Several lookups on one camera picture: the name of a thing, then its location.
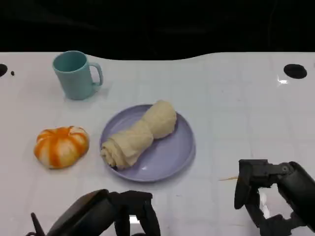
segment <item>beige towel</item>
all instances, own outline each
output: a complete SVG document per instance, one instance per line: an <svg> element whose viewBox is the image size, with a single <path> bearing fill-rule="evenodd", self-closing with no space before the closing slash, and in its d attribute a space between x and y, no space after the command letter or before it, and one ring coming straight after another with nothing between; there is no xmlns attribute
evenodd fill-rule
<svg viewBox="0 0 315 236"><path fill-rule="evenodd" d="M132 127L112 135L102 144L101 155L110 166L125 169L136 163L153 142L174 131L176 112L165 101L155 103Z"/></svg>

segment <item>white table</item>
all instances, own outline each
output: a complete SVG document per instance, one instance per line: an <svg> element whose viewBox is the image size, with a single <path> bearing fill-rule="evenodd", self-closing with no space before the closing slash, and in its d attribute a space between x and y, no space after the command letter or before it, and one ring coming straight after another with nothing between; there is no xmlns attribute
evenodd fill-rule
<svg viewBox="0 0 315 236"><path fill-rule="evenodd" d="M33 231L35 212L47 232L81 195L106 188L153 193L162 236L258 236L246 210L234 209L238 160L297 161L315 177L315 54L221 53L178 61L114 61L89 57L104 73L101 90L85 101L64 98L51 67L57 53L1 53L8 73L0 78L0 232ZM283 67L299 63L305 79ZM197 154L192 166L168 181L140 184L109 172L99 157L107 121L123 108L170 101L191 124ZM46 170L34 157L44 128L79 125L91 137L73 167ZM264 190L271 214L291 212L276 188ZM132 232L140 226L132 225ZM105 236L113 236L114 227ZM308 228L293 235L308 236Z"/></svg>

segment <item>black hole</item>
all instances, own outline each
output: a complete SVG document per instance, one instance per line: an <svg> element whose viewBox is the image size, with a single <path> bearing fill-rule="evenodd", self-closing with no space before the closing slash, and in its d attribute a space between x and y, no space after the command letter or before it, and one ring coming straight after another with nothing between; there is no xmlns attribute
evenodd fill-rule
<svg viewBox="0 0 315 236"><path fill-rule="evenodd" d="M302 65L288 64L284 67L285 74L294 79L303 79L307 76L307 71Z"/></svg>
<svg viewBox="0 0 315 236"><path fill-rule="evenodd" d="M5 64L0 64L0 77L8 71L8 67Z"/></svg>

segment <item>teal mug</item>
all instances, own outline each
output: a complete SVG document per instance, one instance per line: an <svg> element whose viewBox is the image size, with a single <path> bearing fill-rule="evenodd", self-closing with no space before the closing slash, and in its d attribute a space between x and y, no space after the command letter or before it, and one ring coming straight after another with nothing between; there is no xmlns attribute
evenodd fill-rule
<svg viewBox="0 0 315 236"><path fill-rule="evenodd" d="M93 82L90 66L96 67L99 83ZM79 51L61 53L54 59L53 68L66 97L73 100L90 97L95 93L96 88L103 84L103 74L99 64L88 62L87 56Z"/></svg>

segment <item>plate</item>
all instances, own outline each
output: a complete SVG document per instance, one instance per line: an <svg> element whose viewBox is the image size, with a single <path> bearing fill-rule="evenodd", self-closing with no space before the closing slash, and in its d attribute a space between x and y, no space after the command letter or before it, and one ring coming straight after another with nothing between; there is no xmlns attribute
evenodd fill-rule
<svg viewBox="0 0 315 236"><path fill-rule="evenodd" d="M115 115L103 130L100 145L112 134L129 128L141 119L152 105L130 107ZM154 140L138 161L125 170L108 168L116 175L138 182L152 182L168 178L189 165L195 156L195 140L188 122L177 113L175 130L163 139Z"/></svg>

